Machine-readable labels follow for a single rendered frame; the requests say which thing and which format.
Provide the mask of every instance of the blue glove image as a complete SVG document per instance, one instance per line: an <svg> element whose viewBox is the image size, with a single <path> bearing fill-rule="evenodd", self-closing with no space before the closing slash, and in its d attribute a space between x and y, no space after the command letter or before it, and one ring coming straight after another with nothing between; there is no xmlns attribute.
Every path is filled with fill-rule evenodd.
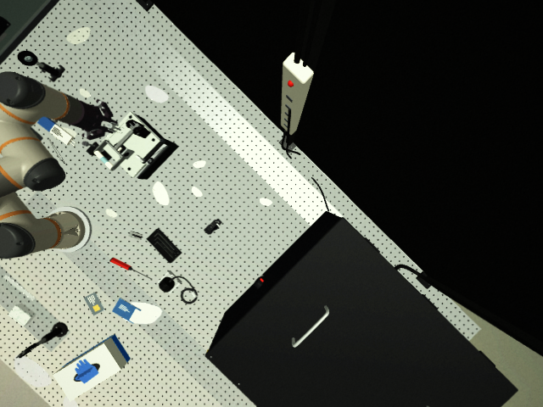
<svg viewBox="0 0 543 407"><path fill-rule="evenodd" d="M95 377L98 374L98 369L87 362L86 359L80 360L77 362L76 367L76 380L82 381L83 383L87 383L89 380L91 380L93 377Z"/></svg>

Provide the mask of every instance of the beige floor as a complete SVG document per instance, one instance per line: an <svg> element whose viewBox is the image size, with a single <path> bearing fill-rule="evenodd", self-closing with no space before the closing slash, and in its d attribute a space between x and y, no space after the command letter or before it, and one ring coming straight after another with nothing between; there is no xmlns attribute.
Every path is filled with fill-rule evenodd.
<svg viewBox="0 0 543 407"><path fill-rule="evenodd" d="M526 348L461 305L458 306L481 327L471 341L473 346L483 351L496 368L518 388L518 392L503 407L543 406L543 356ZM28 384L2 362L0 399L2 406L48 407Z"/></svg>

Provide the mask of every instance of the cabinet handle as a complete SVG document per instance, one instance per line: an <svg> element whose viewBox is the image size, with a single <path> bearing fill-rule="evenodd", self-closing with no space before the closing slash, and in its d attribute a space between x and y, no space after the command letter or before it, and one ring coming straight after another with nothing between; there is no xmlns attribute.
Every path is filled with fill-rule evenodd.
<svg viewBox="0 0 543 407"><path fill-rule="evenodd" d="M328 309L328 307L325 305L324 306L324 309L326 310L326 314L322 316L322 318L308 331L305 333L305 335L303 337L301 337L299 339L298 342L296 342L296 339L292 338L292 347L293 348L296 348L298 345L300 345L302 342L304 342L304 339L306 339L307 337L309 337L309 335L316 330L316 328L321 325L321 322L323 322L327 316L330 315L330 309Z"/></svg>

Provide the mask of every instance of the pegboard surface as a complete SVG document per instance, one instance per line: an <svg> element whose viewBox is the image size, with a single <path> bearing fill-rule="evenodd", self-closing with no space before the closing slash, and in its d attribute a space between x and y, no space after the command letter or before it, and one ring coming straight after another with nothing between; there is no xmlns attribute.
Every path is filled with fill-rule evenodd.
<svg viewBox="0 0 543 407"><path fill-rule="evenodd" d="M67 41L77 30L90 36L79 44ZM37 67L17 60L26 49L66 71L50 82ZM282 62L277 61L278 75ZM0 260L7 275L70 329L53 351L39 347L28 357L52 376L116 334L132 358L120 373L77 398L77 405L252 405L204 354L223 313L327 210L312 178L330 211L369 239L390 264L420 270L303 152L290 158L281 149L280 129L156 6L146 13L129 1L61 1L0 70L20 72L89 104L105 101L117 120L132 111L179 146L149 180L137 180L120 169L107 170L86 153L81 137L75 147L65 146L39 125L33 127L53 157L58 156L53 144L62 155L59 162L67 176L52 190L26 188L19 196L36 218L63 206L83 210L92 235L86 247L72 254L48 250ZM146 86L162 89L168 100L154 102ZM201 160L205 166L195 168ZM157 181L168 191L168 206L154 199ZM201 197L193 194L194 187ZM262 198L271 205L261 204ZM106 209L117 216L108 216ZM204 228L215 219L223 225L209 236ZM171 264L145 239L128 235L137 231L147 237L157 228L182 252ZM113 257L152 281L112 265ZM162 293L158 281L166 271L187 278L198 300L184 304L181 289ZM479 331L449 298L432 287L424 289L409 271L399 272L467 340ZM13 291L5 279L0 284L3 292ZM105 307L98 315L83 299L93 292ZM118 298L154 304L163 315L153 325L132 325L110 312ZM0 355L13 369L14 357L38 333L28 332L8 312L0 310ZM64 405L56 381L35 390L51 406Z"/></svg>

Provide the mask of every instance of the black cabinet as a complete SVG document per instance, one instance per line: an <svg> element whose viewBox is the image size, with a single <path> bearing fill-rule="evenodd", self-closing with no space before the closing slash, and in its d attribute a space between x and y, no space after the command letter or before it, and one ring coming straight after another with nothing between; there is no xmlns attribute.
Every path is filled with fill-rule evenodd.
<svg viewBox="0 0 543 407"><path fill-rule="evenodd" d="M206 354L258 407L498 407L517 392L345 219L325 213L262 278Z"/></svg>

